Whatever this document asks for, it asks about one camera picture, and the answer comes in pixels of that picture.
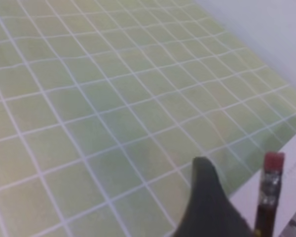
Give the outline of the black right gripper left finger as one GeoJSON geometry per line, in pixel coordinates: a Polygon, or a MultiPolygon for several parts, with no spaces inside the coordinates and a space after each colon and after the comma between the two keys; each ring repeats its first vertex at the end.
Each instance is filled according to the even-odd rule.
{"type": "Polygon", "coordinates": [[[229,201],[217,171],[206,157],[192,161],[191,193],[175,237],[253,237],[254,233],[229,201]]]}

